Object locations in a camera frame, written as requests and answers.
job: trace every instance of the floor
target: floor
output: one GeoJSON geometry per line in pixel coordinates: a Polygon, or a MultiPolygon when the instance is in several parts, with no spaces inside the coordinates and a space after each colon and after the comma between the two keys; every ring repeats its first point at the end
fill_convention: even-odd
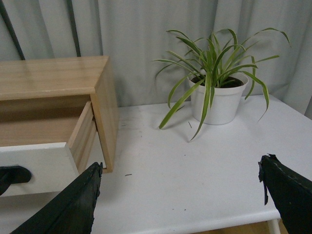
{"type": "MultiPolygon", "coordinates": [[[[281,234],[288,234],[282,221],[279,222],[279,228],[281,230],[281,234]]],[[[196,234],[270,234],[270,232],[267,222],[261,222],[196,234]]]]}

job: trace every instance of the open drawer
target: open drawer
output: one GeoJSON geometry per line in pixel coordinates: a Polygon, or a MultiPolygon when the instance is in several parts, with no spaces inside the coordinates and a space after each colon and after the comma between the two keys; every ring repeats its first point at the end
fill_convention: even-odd
{"type": "Polygon", "coordinates": [[[96,130],[87,96],[3,103],[0,166],[25,167],[32,178],[2,196],[63,190],[85,170],[96,130]]]}

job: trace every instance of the black handle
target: black handle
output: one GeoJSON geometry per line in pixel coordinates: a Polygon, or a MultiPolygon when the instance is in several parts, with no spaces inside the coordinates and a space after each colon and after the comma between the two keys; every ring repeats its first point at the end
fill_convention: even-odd
{"type": "Polygon", "coordinates": [[[31,172],[24,167],[0,167],[0,195],[4,194],[11,184],[27,183],[30,179],[31,172]]]}

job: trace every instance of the small wooden cabinet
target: small wooden cabinet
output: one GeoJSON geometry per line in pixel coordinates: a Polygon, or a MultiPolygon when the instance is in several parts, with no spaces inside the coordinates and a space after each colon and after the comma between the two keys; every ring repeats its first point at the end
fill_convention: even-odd
{"type": "Polygon", "coordinates": [[[111,172],[117,129],[108,56],[0,62],[0,166],[33,175],[2,196],[64,189],[85,170],[96,131],[111,172]]]}

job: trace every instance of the white table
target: white table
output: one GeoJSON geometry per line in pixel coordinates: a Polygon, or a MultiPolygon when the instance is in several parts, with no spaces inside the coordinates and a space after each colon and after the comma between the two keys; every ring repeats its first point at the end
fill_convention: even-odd
{"type": "MultiPolygon", "coordinates": [[[[242,99],[231,123],[204,125],[192,142],[198,122],[189,103],[159,130],[167,110],[166,104],[120,108],[115,168],[102,176],[92,234],[189,234],[277,219],[271,197],[264,206],[258,180],[257,162],[266,153],[312,180],[312,121],[274,97],[259,122],[265,101],[252,96],[242,99]]],[[[90,160],[97,155],[99,141],[90,160]]],[[[0,198],[0,233],[53,196],[0,198]]]]}

